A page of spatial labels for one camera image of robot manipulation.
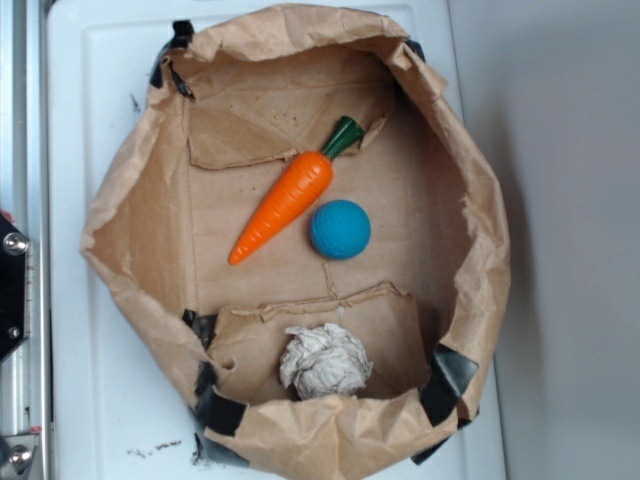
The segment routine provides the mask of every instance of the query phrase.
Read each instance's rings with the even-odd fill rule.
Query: ball
[[[316,210],[311,219],[311,243],[332,260],[345,260],[361,253],[371,238],[371,223],[359,205],[334,200]]]

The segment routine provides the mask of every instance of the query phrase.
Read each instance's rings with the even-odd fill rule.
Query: crumpled paper ball
[[[295,335],[280,360],[280,381],[293,384],[302,400],[338,393],[353,395],[364,388],[373,362],[354,334],[327,323],[321,327],[288,327]]]

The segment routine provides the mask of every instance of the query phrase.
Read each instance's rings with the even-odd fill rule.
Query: black tape
[[[173,80],[178,92],[180,92],[183,97],[195,98],[189,85],[187,85],[187,83],[182,80],[182,77],[173,69],[173,61],[169,61],[169,70],[171,71],[171,80]]]
[[[187,48],[189,46],[194,34],[193,25],[189,20],[177,20],[173,22],[173,32],[173,38],[164,47],[162,47],[162,50],[160,50],[153,66],[151,80],[149,80],[149,83],[156,88],[162,88],[163,80],[162,69],[160,66],[164,56],[169,50],[173,50],[175,48]]]
[[[200,395],[196,416],[214,432],[233,437],[246,409],[246,404],[219,395],[211,386]]]
[[[429,457],[431,457],[431,455],[436,453],[438,451],[438,449],[442,445],[444,445],[447,440],[449,440],[449,439],[447,438],[447,439],[441,441],[440,443],[434,445],[431,448],[427,448],[426,450],[423,450],[420,453],[416,453],[413,457],[411,457],[411,460],[416,465],[422,465],[424,462],[426,462],[429,459]]]
[[[197,315],[192,310],[185,311],[185,322]],[[208,362],[200,363],[198,380],[195,393],[200,400],[193,414],[196,418],[198,431],[196,437],[196,451],[194,452],[194,464],[201,458],[218,463],[248,467],[249,462],[235,453],[233,450],[217,442],[209,440],[204,435],[204,428],[209,427],[221,435],[233,436],[240,426],[244,411],[247,406],[233,400],[221,397],[215,392],[214,387],[218,380],[213,366]]]
[[[442,344],[431,356],[431,378],[420,391],[420,403],[433,426],[446,420],[478,371],[473,360]]]
[[[198,459],[206,458],[217,463],[224,463],[225,465],[232,465],[234,467],[249,467],[249,461],[242,458],[236,452],[224,445],[209,440],[204,436],[204,433],[196,433],[196,452],[194,453],[194,462]]]
[[[211,388],[218,381],[213,365],[209,362],[200,362],[200,371],[198,372],[198,380],[196,381],[195,393],[199,397],[206,389]]]
[[[459,418],[458,430],[462,430],[464,427],[466,427],[470,423],[471,423],[471,420],[469,420],[468,418]],[[440,449],[440,447],[447,442],[447,440],[449,439],[445,438],[443,441],[434,445],[433,447],[427,448],[426,450],[416,453],[413,457],[411,457],[411,460],[416,465],[422,465],[425,461],[429,459],[429,457],[431,457],[434,453],[436,453]]]
[[[422,50],[422,45],[420,45],[418,42],[416,42],[415,40],[405,40],[405,42],[407,44],[407,46],[413,50],[413,53],[415,53],[416,55],[418,55],[423,62],[426,62],[427,60],[424,57],[424,50]]]
[[[182,314],[182,320],[189,325],[193,332],[202,342],[202,346],[206,350],[215,338],[214,328],[216,326],[217,315],[199,316],[193,310],[185,310]]]

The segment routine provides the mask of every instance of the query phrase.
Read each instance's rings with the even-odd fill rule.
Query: orange carrot
[[[300,154],[253,214],[231,252],[229,263],[240,263],[318,200],[333,180],[331,161],[363,135],[353,119],[342,117],[322,153]]]

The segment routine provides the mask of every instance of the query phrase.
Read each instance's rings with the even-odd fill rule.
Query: black bracket
[[[0,362],[26,338],[25,301],[29,242],[0,215]]]

